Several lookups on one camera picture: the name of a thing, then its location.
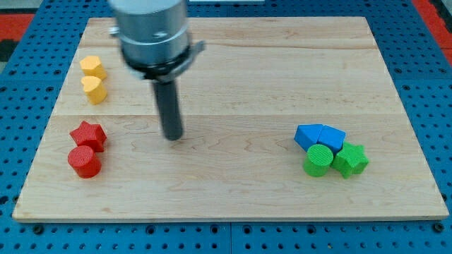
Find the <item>blue block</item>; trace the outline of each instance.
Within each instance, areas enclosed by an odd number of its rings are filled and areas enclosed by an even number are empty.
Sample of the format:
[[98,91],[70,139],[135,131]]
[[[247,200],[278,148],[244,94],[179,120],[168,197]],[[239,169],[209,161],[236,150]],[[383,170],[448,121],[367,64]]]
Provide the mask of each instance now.
[[323,126],[320,132],[318,144],[322,144],[331,149],[336,155],[341,149],[345,139],[345,132],[331,126]]
[[295,142],[307,152],[312,145],[317,144],[322,129],[323,124],[298,125],[294,138]]

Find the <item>yellow block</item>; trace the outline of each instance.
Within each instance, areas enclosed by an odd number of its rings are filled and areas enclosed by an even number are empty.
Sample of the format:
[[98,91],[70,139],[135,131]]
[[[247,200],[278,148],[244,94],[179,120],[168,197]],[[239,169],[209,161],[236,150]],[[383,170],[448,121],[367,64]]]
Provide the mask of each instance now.
[[102,62],[98,56],[87,56],[80,61],[80,67],[86,76],[95,76],[104,80],[107,77]]
[[83,91],[88,97],[88,101],[93,104],[101,103],[107,96],[107,90],[98,77],[85,76],[82,78]]

